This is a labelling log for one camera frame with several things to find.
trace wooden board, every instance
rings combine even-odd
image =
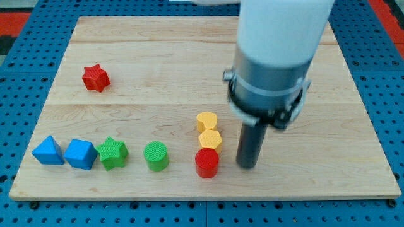
[[[329,26],[308,77],[298,119],[268,129],[258,165],[235,163],[240,120],[222,73],[232,65],[237,18],[80,18],[10,197],[40,201],[310,200],[395,198],[401,192]],[[111,85],[87,91],[84,66],[101,63]],[[216,112],[223,137],[218,175],[199,178],[196,115]],[[123,140],[127,166],[90,171],[41,165],[31,154],[52,134],[98,145]],[[143,148],[169,149],[170,165],[151,172]]]

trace block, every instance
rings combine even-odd
[[[128,155],[123,141],[115,141],[108,137],[105,142],[95,148],[100,155],[100,161],[109,171],[115,167],[125,167],[125,158]]]
[[[107,72],[101,69],[100,64],[96,64],[93,67],[85,67],[84,71],[82,79],[87,90],[102,92],[106,86],[110,85]]]
[[[72,139],[64,153],[64,159],[71,167],[91,170],[97,155],[98,153],[91,142]]]
[[[64,164],[61,147],[56,143],[52,136],[48,136],[33,151],[32,155],[38,159],[41,164],[61,165]]]
[[[160,141],[147,144],[143,154],[150,170],[162,171],[169,165],[167,147]]]
[[[198,136],[201,148],[214,149],[218,154],[222,152],[222,137],[216,130],[207,129]]]
[[[201,112],[196,116],[196,129],[198,132],[217,129],[217,115],[212,112]]]
[[[196,173],[202,178],[212,178],[217,174],[219,155],[214,149],[202,148],[195,156]]]

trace blue cube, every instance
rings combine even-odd
[[[91,170],[97,155],[91,142],[73,139],[64,153],[64,158],[71,167]]]
[[[32,151],[38,161],[45,165],[61,165],[64,163],[61,147],[52,136],[48,136]]]

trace red cylinder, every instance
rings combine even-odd
[[[219,155],[214,149],[203,148],[196,153],[196,173],[203,178],[214,177],[217,173]]]

